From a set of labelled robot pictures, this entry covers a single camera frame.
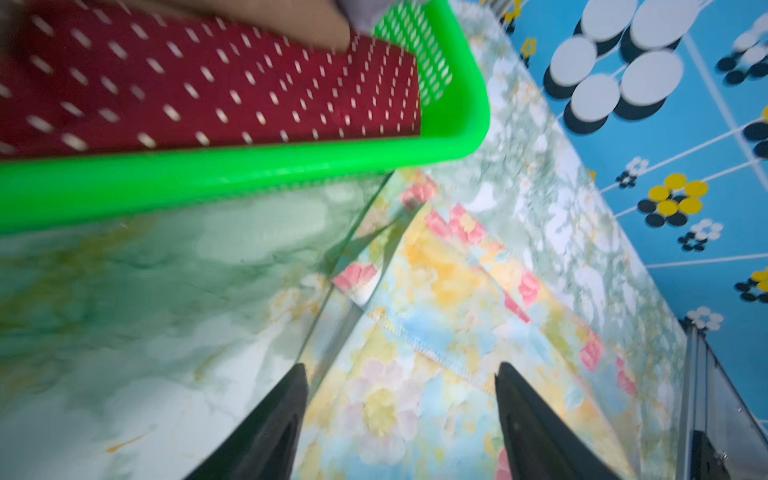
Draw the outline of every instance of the green plastic basket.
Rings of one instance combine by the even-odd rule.
[[[391,9],[376,35],[416,54],[420,137],[222,147],[0,164],[0,232],[454,160],[488,132],[485,82],[447,0]]]

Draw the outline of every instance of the tile grout line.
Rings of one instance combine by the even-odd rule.
[[[653,263],[651,265],[646,265],[645,268],[651,269],[651,268],[664,268],[666,266],[702,265],[705,263],[725,263],[725,262],[735,262],[738,260],[753,260],[756,258],[766,258],[766,257],[768,257],[768,253],[754,253],[752,255],[738,255],[735,257],[710,258],[706,260],[690,260],[687,262]]]

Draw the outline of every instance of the yellow flower decoration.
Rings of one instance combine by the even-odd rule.
[[[525,43],[523,44],[523,48],[520,49],[520,52],[523,54],[523,58],[530,58],[532,55],[534,55],[536,53],[536,39],[526,38]]]

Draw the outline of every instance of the red polka dot fabric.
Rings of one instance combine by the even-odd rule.
[[[417,135],[415,57],[221,18],[37,2],[0,54],[0,159]]]

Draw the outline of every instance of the pink flower print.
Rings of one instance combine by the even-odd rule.
[[[442,239],[451,238],[451,227],[449,227],[445,220],[440,217],[440,214],[434,210],[424,217],[424,221],[426,222],[429,231],[435,234],[436,237]]]
[[[376,267],[370,263],[362,266],[355,262],[350,264],[343,272],[334,278],[333,284],[339,287],[339,290],[342,292],[346,292],[353,286],[368,283],[378,272]]]
[[[603,358],[603,346],[597,340],[590,340],[578,353],[581,363],[590,372],[598,368],[598,363]]]
[[[498,454],[498,464],[496,466],[496,475],[494,480],[512,480],[512,472],[509,468],[509,457],[507,456],[507,449],[502,449],[502,452]]]
[[[419,205],[430,201],[435,197],[435,182],[427,179],[424,184],[413,184],[411,187],[400,194],[400,201],[408,210],[413,210]]]
[[[512,297],[510,297],[506,292],[504,292],[504,306],[509,309],[510,312],[514,313],[515,315],[520,317],[520,320],[522,320],[525,323],[531,322],[531,317],[525,314],[522,308],[515,302]]]
[[[451,221],[449,222],[451,231],[465,245],[477,245],[485,238],[485,228],[461,205],[456,205],[451,210]]]
[[[541,284],[538,282],[538,278],[531,272],[525,272],[520,281],[520,286],[518,287],[518,291],[523,297],[525,306],[531,306],[536,303],[539,290],[541,290]]]
[[[626,393],[629,393],[631,396],[634,396],[635,392],[637,391],[637,387],[635,386],[634,382],[629,380],[629,377],[626,373],[624,373],[624,370],[619,370],[618,384],[620,389],[624,390]]]

